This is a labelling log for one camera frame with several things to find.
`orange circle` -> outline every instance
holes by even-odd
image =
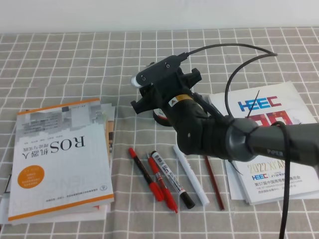
[[[44,169],[38,165],[32,165],[23,169],[18,176],[18,184],[22,188],[34,188],[44,178]]]

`white marker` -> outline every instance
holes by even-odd
[[[197,195],[199,196],[199,199],[202,203],[202,205],[205,207],[209,204],[209,199],[206,196],[199,180],[197,179],[194,171],[192,170],[192,168],[190,167],[189,162],[187,161],[187,159],[185,158],[185,155],[181,152],[181,150],[178,148],[177,145],[174,146],[174,151],[177,155],[177,158],[179,159],[180,163],[182,164],[191,184],[193,185]]]

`white wall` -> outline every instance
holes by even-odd
[[[318,0],[1,0],[0,32],[319,25]]]

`orange stripe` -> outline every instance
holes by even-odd
[[[17,115],[18,116],[25,115],[25,114],[29,114],[29,113],[38,112],[38,111],[54,109],[54,108],[59,108],[59,107],[65,107],[65,106],[73,106],[73,105],[84,104],[84,103],[99,101],[99,100],[100,100],[99,98],[94,98],[94,99],[89,99],[89,100],[84,100],[84,101],[77,101],[77,102],[73,102],[73,103],[65,103],[65,104],[61,104],[61,105],[57,105],[57,106],[49,106],[49,107],[34,109],[34,110],[30,110],[30,111],[22,111],[22,112],[17,113]]]
[[[110,198],[114,198],[114,195],[109,194],[106,196],[91,198],[91,199],[87,199],[87,200],[83,200],[83,201],[75,202],[75,203],[69,203],[69,204],[65,204],[62,206],[54,207],[54,208],[47,208],[47,209],[43,209],[43,210],[32,212],[32,213],[25,213],[25,214],[9,217],[8,221],[14,221],[14,220],[22,219],[22,218],[28,218],[28,217],[32,217],[32,216],[36,216],[36,215],[40,215],[40,214],[44,214],[44,213],[51,213],[51,212],[55,212],[55,211],[59,211],[59,210],[67,209],[67,208],[80,206],[80,205],[87,204],[87,203],[94,203],[97,201],[110,199]]]

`robotic arm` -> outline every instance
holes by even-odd
[[[161,109],[177,132],[177,144],[185,154],[249,161],[257,155],[285,159],[285,141],[278,127],[260,127],[252,119],[223,116],[202,96],[192,93],[201,80],[195,68],[183,74],[180,63],[187,53],[169,56],[149,65],[132,78],[142,98],[131,102],[137,114]],[[319,123],[287,125],[290,159],[304,165],[319,163]]]

